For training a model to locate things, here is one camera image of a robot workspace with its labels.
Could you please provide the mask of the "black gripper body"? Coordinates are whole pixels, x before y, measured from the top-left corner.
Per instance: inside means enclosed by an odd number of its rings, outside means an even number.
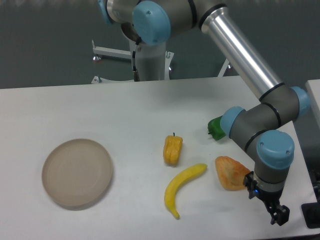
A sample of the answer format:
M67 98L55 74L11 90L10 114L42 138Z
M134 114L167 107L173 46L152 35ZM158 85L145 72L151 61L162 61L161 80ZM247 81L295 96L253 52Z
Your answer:
M249 199L254 197L261 200L267 210L281 209L282 182L268 183L260 179L255 172L246 174L243 185L247 188Z

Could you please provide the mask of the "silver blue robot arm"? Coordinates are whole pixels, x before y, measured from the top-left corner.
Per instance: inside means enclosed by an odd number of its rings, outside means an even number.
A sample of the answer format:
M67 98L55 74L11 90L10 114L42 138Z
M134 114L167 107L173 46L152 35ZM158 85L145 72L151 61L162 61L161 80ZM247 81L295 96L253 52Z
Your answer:
M249 197L264 203L271 224L285 224L290 210L280 197L295 145L279 128L309 109L308 94L280 81L237 28L222 0L100 0L97 5L104 22L120 24L131 41L136 82L165 78L164 48L170 37L199 27L213 40L259 100L250 110L232 107L217 121L254 161L254 170L243 180Z

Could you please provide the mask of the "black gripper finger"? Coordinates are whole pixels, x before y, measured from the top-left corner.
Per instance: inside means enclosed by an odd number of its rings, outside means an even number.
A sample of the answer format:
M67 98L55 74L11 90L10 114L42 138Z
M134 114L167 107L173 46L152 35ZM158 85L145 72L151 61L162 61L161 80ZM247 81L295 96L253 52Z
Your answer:
M278 224L282 226L288 222L290 209L287 206L281 205L279 201L266 201L265 207L271 216L271 225Z

